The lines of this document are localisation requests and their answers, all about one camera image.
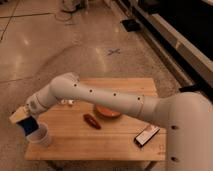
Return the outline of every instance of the concrete floor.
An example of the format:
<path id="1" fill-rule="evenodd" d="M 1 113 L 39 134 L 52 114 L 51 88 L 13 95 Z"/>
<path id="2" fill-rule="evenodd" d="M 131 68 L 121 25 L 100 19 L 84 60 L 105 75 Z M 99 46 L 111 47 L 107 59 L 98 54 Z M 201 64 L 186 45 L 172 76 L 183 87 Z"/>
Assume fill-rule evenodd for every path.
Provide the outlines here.
<path id="1" fill-rule="evenodd" d="M 11 0 L 0 6 L 0 168 L 4 171 L 52 170 L 45 162 L 26 161 L 27 142 L 8 117 L 51 78 L 74 71 L 81 77 L 152 77 L 158 94 L 179 84 L 142 36 L 126 32 L 120 14 L 101 0 L 70 16 L 59 13 L 59 0 Z M 2 18 L 11 15 L 48 15 Z M 109 50 L 120 53 L 108 55 Z M 142 162 L 60 162 L 64 170 L 143 170 Z M 164 163 L 153 170 L 163 170 Z"/>

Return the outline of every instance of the table leg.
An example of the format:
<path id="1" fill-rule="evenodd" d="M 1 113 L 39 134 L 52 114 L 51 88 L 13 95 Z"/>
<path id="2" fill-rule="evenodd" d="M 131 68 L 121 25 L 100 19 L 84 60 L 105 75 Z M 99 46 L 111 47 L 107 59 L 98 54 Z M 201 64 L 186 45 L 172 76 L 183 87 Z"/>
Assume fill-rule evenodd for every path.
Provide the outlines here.
<path id="1" fill-rule="evenodd" d="M 148 166 L 144 169 L 144 171 L 151 171 L 152 168 L 157 164 L 156 161 L 151 161 Z"/>
<path id="2" fill-rule="evenodd" d="M 62 171 L 62 169 L 63 169 L 63 168 L 57 166 L 57 164 L 54 163 L 54 161 L 47 160 L 46 163 L 48 166 L 50 166 L 55 171 Z"/>

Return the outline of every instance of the smartphone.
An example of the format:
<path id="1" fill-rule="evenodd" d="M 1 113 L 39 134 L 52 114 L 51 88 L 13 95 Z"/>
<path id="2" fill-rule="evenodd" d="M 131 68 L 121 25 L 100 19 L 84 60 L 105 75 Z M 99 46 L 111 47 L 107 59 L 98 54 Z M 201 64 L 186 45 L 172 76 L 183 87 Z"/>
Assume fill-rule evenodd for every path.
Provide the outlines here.
<path id="1" fill-rule="evenodd" d="M 148 125 L 140 134 L 134 138 L 135 144 L 142 148 L 159 130 L 160 128 L 155 125 Z"/>

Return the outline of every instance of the sausage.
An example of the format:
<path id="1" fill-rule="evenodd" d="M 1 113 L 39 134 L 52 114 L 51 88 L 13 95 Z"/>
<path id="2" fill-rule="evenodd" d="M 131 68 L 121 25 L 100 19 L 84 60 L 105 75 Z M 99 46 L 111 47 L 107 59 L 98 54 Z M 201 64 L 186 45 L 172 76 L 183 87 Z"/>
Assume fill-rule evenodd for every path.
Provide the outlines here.
<path id="1" fill-rule="evenodd" d="M 83 115 L 84 120 L 92 127 L 96 129 L 101 129 L 101 125 L 95 120 L 95 118 L 90 114 Z"/>

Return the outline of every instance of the cup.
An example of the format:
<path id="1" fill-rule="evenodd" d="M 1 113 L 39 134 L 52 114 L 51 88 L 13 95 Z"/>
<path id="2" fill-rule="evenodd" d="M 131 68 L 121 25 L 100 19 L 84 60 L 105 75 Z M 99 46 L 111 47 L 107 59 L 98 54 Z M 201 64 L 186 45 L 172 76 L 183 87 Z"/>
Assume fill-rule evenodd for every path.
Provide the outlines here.
<path id="1" fill-rule="evenodd" d="M 37 144 L 43 147 L 48 147 L 52 143 L 48 126 L 45 123 L 39 123 L 39 129 L 27 135 L 26 139 L 32 144 Z"/>

